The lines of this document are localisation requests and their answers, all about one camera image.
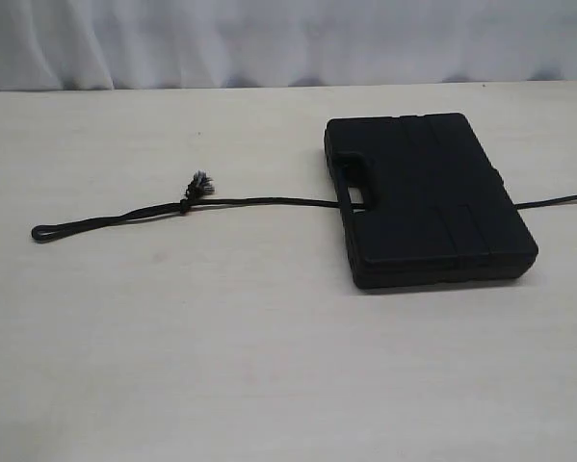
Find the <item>white table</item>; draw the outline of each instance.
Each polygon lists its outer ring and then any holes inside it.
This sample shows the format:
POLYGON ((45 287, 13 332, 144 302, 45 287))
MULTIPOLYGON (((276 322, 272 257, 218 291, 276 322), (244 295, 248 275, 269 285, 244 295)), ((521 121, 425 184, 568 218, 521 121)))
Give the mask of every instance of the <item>white table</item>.
POLYGON ((525 211, 515 285, 364 295, 327 120, 464 112, 515 201, 577 193, 577 83, 0 93, 0 462, 577 461, 577 205, 525 211))

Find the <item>white curtain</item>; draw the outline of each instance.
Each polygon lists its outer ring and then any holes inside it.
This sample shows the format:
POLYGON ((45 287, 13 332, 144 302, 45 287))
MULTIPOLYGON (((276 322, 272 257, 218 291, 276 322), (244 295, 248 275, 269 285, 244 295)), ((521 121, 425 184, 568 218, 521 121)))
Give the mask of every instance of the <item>white curtain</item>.
POLYGON ((0 0, 0 90, 577 79, 577 0, 0 0))

